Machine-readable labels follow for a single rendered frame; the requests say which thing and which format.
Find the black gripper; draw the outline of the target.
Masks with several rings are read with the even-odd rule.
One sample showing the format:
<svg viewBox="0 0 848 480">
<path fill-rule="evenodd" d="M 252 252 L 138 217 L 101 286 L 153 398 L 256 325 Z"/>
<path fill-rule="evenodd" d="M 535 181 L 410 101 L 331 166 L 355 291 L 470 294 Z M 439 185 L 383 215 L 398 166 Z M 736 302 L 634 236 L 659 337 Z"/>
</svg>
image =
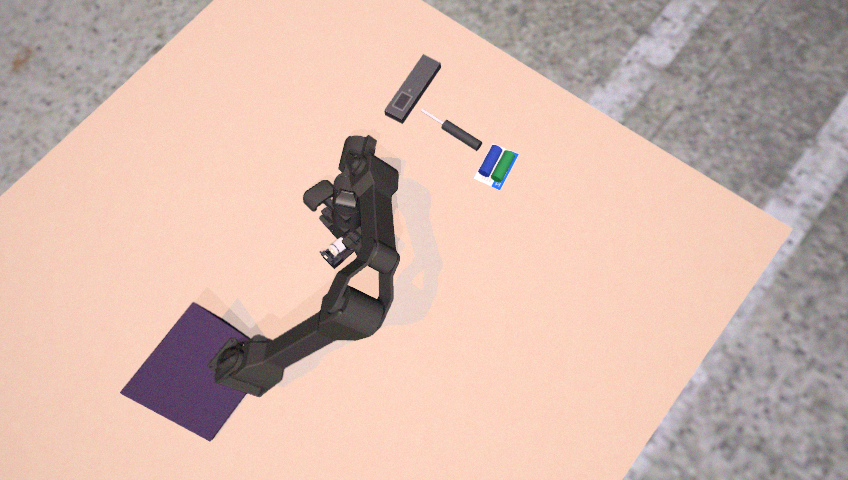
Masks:
<svg viewBox="0 0 848 480">
<path fill-rule="evenodd" d="M 341 242 L 347 250 L 355 251 L 358 255 L 362 246 L 360 210 L 344 213 L 335 207 L 332 197 L 333 184 L 329 180 L 322 180 L 303 194 L 303 203 L 313 212 L 324 203 L 327 207 L 321 210 L 319 220 L 336 239 L 348 234 Z"/>
</svg>

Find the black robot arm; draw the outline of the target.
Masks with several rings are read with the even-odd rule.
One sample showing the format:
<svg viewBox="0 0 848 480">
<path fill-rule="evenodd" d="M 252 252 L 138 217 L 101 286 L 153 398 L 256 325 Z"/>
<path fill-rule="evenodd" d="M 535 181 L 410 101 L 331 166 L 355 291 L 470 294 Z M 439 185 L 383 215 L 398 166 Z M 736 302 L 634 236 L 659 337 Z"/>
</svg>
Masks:
<svg viewBox="0 0 848 480">
<path fill-rule="evenodd" d="M 392 211 L 399 173 L 375 156 L 376 144 L 370 135 L 347 137 L 338 167 L 342 173 L 333 183 L 335 207 L 344 213 L 360 210 L 362 246 L 356 259 L 336 274 L 318 313 L 274 339 L 256 334 L 239 343 L 230 338 L 207 364 L 216 383 L 260 398 L 282 381 L 287 366 L 336 340 L 357 341 L 380 329 L 394 299 L 400 262 Z M 366 266 L 379 272 L 377 299 L 348 285 Z"/>
</svg>

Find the grey screwdriver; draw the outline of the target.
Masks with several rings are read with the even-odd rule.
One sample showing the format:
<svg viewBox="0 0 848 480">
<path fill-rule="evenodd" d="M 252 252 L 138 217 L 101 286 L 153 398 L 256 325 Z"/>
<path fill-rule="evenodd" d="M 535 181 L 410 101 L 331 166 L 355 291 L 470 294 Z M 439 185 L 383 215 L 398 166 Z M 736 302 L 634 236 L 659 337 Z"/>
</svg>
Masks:
<svg viewBox="0 0 848 480">
<path fill-rule="evenodd" d="M 471 147 L 475 151 L 478 151 L 480 149 L 482 142 L 480 140 L 478 140 L 477 138 L 473 137 L 472 135 L 470 135 L 469 133 L 462 130 L 461 128 L 459 128 L 458 126 L 456 126 L 455 124 L 451 123 L 448 120 L 445 120 L 443 122 L 440 119 L 433 116 L 432 114 L 430 114 L 429 112 L 425 111 L 424 109 L 421 109 L 421 111 L 423 113 L 425 113 L 426 115 L 428 115 L 429 117 L 436 120 L 437 122 L 439 122 L 440 124 L 442 124 L 441 129 L 443 129 L 444 131 L 446 131 L 450 135 L 454 136 L 455 138 L 457 138 L 458 140 L 460 140 L 464 144 L 468 145 L 469 147 Z"/>
</svg>

